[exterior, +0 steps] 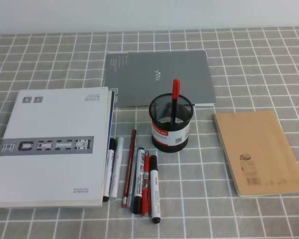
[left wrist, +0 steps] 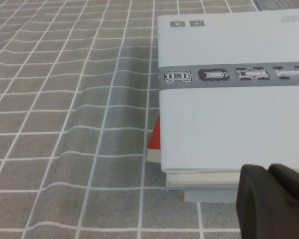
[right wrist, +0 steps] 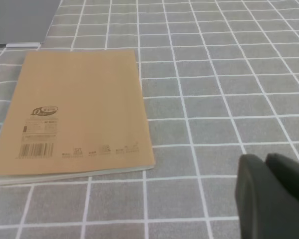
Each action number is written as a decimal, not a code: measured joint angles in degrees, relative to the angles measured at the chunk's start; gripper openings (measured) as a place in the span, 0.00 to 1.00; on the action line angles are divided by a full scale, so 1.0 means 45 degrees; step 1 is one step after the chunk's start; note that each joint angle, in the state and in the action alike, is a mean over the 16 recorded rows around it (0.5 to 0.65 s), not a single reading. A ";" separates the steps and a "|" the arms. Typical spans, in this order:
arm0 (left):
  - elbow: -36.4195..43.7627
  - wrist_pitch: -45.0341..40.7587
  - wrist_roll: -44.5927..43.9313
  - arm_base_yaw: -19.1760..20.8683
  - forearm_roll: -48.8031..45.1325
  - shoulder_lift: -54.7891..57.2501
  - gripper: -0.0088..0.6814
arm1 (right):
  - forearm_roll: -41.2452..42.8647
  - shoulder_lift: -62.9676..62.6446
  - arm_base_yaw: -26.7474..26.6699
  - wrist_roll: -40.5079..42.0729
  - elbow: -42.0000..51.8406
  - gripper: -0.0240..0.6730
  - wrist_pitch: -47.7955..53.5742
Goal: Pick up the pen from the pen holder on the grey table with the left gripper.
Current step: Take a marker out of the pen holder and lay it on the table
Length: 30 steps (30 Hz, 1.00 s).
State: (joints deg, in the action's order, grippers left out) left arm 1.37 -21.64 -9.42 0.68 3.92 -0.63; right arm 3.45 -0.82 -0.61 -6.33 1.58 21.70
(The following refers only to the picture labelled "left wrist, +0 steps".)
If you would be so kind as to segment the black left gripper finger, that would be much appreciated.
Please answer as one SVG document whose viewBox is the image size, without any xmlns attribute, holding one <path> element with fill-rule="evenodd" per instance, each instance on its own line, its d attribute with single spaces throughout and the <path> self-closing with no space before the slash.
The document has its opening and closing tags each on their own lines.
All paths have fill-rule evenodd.
<svg viewBox="0 0 299 239">
<path fill-rule="evenodd" d="M 236 210 L 243 239 L 299 239 L 299 172 L 243 165 Z"/>
</svg>

